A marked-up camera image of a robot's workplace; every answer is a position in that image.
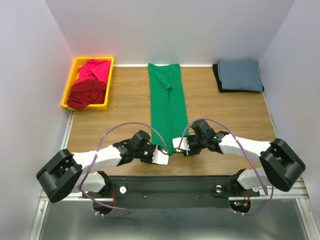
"green cloth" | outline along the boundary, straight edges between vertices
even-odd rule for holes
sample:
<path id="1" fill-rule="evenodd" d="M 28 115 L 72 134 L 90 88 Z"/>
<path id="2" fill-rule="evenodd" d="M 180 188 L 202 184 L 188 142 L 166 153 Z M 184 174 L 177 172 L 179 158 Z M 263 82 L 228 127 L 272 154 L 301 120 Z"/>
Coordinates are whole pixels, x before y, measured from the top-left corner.
<path id="1" fill-rule="evenodd" d="M 182 135 L 188 125 L 184 89 L 179 64 L 156 66 L 149 63 L 151 125 L 163 137 L 168 153 L 175 153 L 172 139 Z M 158 135 L 151 134 L 152 143 L 164 144 Z"/>

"yellow plastic bin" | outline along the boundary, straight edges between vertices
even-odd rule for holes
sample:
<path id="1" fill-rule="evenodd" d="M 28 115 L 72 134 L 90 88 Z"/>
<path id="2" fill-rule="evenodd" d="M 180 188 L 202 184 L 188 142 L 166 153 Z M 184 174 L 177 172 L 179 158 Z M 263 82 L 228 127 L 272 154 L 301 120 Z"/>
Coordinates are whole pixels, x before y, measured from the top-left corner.
<path id="1" fill-rule="evenodd" d="M 110 83 L 111 83 L 111 76 L 112 76 L 112 70 L 114 68 L 114 58 L 112 56 L 97 56 L 97 57 L 76 57 L 73 61 L 73 65 L 71 68 L 71 72 L 69 74 L 69 79 L 68 82 L 66 84 L 65 90 L 64 90 L 64 94 L 63 94 L 63 98 L 61 101 L 61 106 L 64 108 L 67 108 L 69 110 L 74 111 L 75 109 L 73 109 L 72 107 L 69 107 L 67 105 L 67 100 L 68 97 L 70 95 L 70 89 L 71 87 L 75 84 L 76 80 L 79 78 L 79 71 L 78 69 L 83 66 L 87 60 L 89 59 L 97 59 L 97 60 L 106 60 L 106 61 L 111 61 L 110 64 L 110 70 L 109 70 L 109 76 L 108 76 L 108 83 L 106 85 L 106 92 L 105 92 L 105 99 L 104 99 L 104 103 L 102 104 L 90 104 L 88 106 L 86 106 L 83 110 L 93 110 L 93 109 L 98 109 L 98 110 L 105 110 L 107 109 L 107 103 L 108 103 L 108 95 L 109 95 L 109 89 L 110 89 Z"/>

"blue-gray cloth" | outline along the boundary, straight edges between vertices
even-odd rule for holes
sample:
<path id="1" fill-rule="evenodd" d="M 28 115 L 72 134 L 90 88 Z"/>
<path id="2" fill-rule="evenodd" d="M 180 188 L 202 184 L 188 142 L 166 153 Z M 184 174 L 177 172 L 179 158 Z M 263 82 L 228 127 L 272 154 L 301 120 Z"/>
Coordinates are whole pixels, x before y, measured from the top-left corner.
<path id="1" fill-rule="evenodd" d="M 263 92 L 259 63 L 252 61 L 218 60 L 219 78 L 224 90 Z"/>

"wood surface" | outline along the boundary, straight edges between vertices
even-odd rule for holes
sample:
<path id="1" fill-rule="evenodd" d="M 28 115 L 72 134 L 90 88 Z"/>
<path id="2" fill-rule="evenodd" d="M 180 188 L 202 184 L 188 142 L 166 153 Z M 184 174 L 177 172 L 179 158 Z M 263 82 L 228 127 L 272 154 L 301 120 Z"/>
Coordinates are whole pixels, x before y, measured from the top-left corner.
<path id="1" fill-rule="evenodd" d="M 275 132 L 262 93 L 220 93 L 211 67 L 182 67 L 182 84 L 189 122 L 201 117 L 213 118 L 228 126 L 238 137 L 273 141 Z M 151 123 L 150 85 L 147 67 L 115 67 L 107 110 L 75 111 L 68 141 L 71 152 L 97 148 L 102 135 L 115 125 L 128 121 Z M 223 130 L 209 123 L 215 131 Z M 126 125 L 111 132 L 102 147 L 131 138 L 138 130 L 151 131 L 141 125 Z M 168 165 L 142 163 L 138 159 L 119 167 L 108 167 L 108 175 L 232 175 L 251 168 L 245 158 L 208 150 L 183 157 L 175 153 Z"/>

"red fabric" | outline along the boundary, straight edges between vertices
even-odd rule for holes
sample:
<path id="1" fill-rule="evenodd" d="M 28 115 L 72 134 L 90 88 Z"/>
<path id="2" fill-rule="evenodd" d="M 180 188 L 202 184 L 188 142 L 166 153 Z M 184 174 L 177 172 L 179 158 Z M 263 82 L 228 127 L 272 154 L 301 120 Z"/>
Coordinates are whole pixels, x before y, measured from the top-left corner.
<path id="1" fill-rule="evenodd" d="M 103 104 L 107 84 L 95 79 L 87 79 L 71 87 L 66 104 L 73 109 L 81 110 L 89 104 Z"/>
<path id="2" fill-rule="evenodd" d="M 88 79 L 94 79 L 108 83 L 110 64 L 110 61 L 89 59 L 78 69 L 80 74 L 75 83 L 78 84 Z"/>

